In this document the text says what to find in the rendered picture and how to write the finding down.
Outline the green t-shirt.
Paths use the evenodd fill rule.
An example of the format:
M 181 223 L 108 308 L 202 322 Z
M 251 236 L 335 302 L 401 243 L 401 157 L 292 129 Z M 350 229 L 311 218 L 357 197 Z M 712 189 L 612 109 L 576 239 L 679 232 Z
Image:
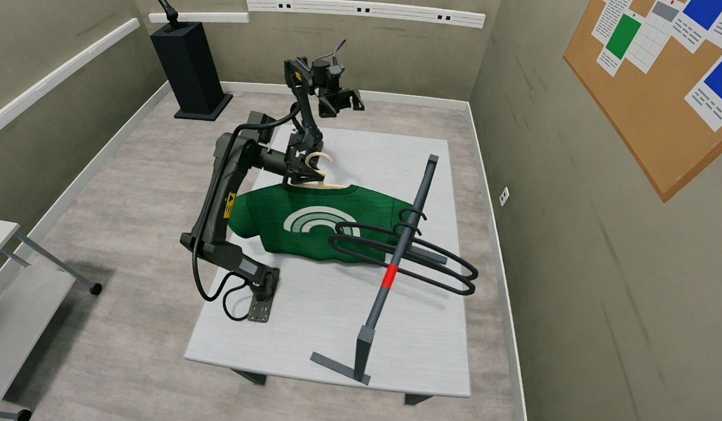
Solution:
M 228 227 L 241 238 L 260 236 L 265 251 L 290 253 L 312 260 L 366 262 L 334 250 L 327 239 L 340 222 L 365 223 L 393 229 L 401 223 L 398 213 L 412 204 L 375 190 L 349 185 L 341 189 L 316 189 L 281 184 L 238 195 L 228 218 Z M 368 238 L 397 246 L 393 235 L 341 227 L 345 235 Z M 385 262 L 385 251 L 375 250 L 349 240 L 334 240 L 344 250 Z

